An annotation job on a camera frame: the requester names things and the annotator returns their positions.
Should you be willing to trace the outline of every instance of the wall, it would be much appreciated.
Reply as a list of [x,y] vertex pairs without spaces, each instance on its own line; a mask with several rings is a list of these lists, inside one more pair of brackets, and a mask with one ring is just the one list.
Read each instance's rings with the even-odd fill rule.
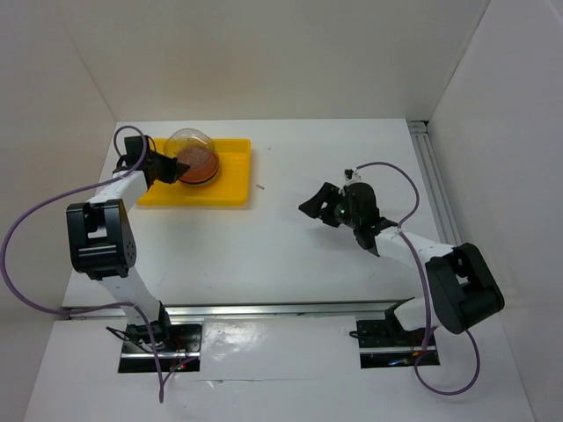
[[118,120],[427,120],[488,4],[55,1]]
[[467,241],[503,284],[506,333],[537,421],[563,417],[563,1],[493,0],[430,135]]
[[[97,180],[115,120],[50,2],[0,3],[0,235],[31,205]],[[60,306],[70,272],[64,209],[22,225],[9,270],[21,290]],[[0,283],[2,421],[21,420],[53,325]]]

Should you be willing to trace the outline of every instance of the white panel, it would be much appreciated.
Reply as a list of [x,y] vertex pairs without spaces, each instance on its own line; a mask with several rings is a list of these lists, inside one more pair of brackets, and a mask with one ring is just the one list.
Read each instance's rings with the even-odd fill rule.
[[[357,340],[347,335],[351,317],[294,319],[253,320],[262,324],[258,334],[266,336],[255,337],[257,332],[249,330],[223,337],[233,341],[220,349],[237,358],[226,355],[229,366],[206,362],[205,351],[213,353],[209,349],[214,347],[205,342],[215,343],[223,332],[236,333],[241,323],[211,324],[201,372],[175,375],[166,385],[164,404],[158,403],[155,374],[117,373],[121,342],[104,330],[107,322],[57,322],[26,422],[533,421],[498,317],[474,330],[481,348],[481,377],[459,397],[425,390],[411,367],[360,369]],[[442,365],[421,372],[436,387],[459,388],[474,371],[469,340],[441,330],[436,335]],[[237,348],[248,353],[237,353]],[[214,370],[214,364],[230,372]]]
[[430,124],[465,240],[507,296],[503,322],[538,421],[563,418],[563,19],[493,0]]
[[[114,120],[50,2],[0,2],[0,236],[31,205],[99,175]],[[14,282],[60,306],[69,279],[64,209],[21,226],[8,253]],[[0,281],[2,421],[24,417],[52,327]]]
[[[165,304],[331,302],[420,295],[417,273],[363,251],[347,227],[313,221],[297,207],[324,182],[341,186],[346,168],[373,160],[395,163],[420,188],[420,209],[406,229],[438,233],[404,120],[212,120],[142,122],[154,137],[182,127],[252,142],[252,179],[245,209],[133,207],[136,267]],[[117,161],[110,148],[101,178]],[[397,172],[362,170],[383,215],[398,221],[414,203]],[[71,276],[65,306],[110,302],[83,274]]]
[[488,0],[56,0],[118,120],[429,118]]

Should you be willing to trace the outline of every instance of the yellow tray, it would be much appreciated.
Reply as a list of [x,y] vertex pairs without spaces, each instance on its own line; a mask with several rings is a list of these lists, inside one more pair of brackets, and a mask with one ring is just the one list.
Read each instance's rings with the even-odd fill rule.
[[[162,153],[166,139],[155,139],[157,152]],[[243,206],[248,198],[250,182],[250,141],[248,139],[214,139],[219,156],[219,174],[204,186],[173,185],[156,181],[137,204],[162,206]]]

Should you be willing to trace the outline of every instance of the white wall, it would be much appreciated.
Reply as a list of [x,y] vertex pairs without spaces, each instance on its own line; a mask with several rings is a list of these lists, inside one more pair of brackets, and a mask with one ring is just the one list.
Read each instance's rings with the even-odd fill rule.
[[488,0],[55,0],[118,120],[427,119]]
[[504,287],[505,329],[539,422],[563,418],[557,9],[563,1],[493,0],[430,121],[463,237]]
[[[4,236],[34,203],[98,179],[115,120],[50,2],[1,2],[0,51]],[[66,205],[48,207],[24,223],[8,256],[21,290],[54,307],[62,302],[70,272]],[[0,409],[2,421],[12,422],[24,417],[53,322],[0,284]]]

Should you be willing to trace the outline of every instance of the brown object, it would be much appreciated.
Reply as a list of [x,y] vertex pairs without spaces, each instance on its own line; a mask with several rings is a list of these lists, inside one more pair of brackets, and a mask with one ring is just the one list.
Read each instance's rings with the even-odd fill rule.
[[190,166],[190,170],[180,178],[180,181],[189,185],[205,183],[219,171],[219,157],[203,145],[188,145],[176,157],[179,162]]

